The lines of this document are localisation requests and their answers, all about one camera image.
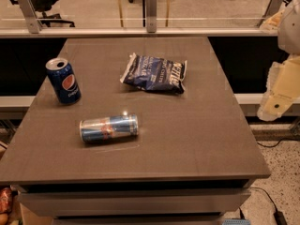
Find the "desk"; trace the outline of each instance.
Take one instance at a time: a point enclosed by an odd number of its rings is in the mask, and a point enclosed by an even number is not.
[[[119,82],[131,53],[187,60],[186,92]],[[61,52],[82,99],[58,103],[48,79],[0,163],[0,184],[39,216],[235,211],[270,172],[207,37],[69,39]],[[132,140],[86,144],[83,119],[136,113]]]

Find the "blue pepsi can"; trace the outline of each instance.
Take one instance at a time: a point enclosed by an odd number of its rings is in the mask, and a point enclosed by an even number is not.
[[[62,104],[77,102],[82,94],[71,64],[65,58],[54,58],[46,64],[48,78]]]
[[[82,140],[86,143],[136,136],[138,135],[138,118],[132,114],[82,120],[80,133]]]

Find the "pepsi logo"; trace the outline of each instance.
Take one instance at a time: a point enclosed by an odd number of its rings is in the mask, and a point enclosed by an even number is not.
[[[75,76],[73,74],[68,75],[64,80],[63,80],[63,88],[67,91],[72,91],[75,88]]]

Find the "tiled floor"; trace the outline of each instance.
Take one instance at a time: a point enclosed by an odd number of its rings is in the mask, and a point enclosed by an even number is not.
[[[158,26],[165,26],[167,0],[157,0]],[[170,27],[253,27],[267,7],[269,0],[171,0]],[[53,11],[73,20],[77,28],[120,27],[118,0],[60,0]],[[130,4],[121,0],[125,27],[142,26],[142,0]],[[0,0],[0,29],[25,28],[18,6],[8,0]],[[271,145],[274,142],[263,142]],[[300,224],[300,143],[282,142],[279,146],[262,148],[262,154],[272,172],[268,179],[258,180],[253,186],[265,189],[274,200],[277,209],[284,213],[289,225]],[[274,205],[266,194],[258,189],[241,209],[252,225],[276,224]],[[25,225],[48,225],[51,220],[38,217],[24,210]],[[239,212],[225,214],[225,218],[239,218]]]

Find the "brown tabletop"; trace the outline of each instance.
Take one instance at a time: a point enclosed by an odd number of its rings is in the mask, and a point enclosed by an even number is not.
[[[186,92],[146,93],[120,83],[132,53],[187,60]],[[45,80],[0,162],[1,184],[269,176],[207,37],[69,39],[61,56],[73,66],[82,98],[60,105]],[[138,115],[138,137],[82,142],[81,120],[124,111]]]

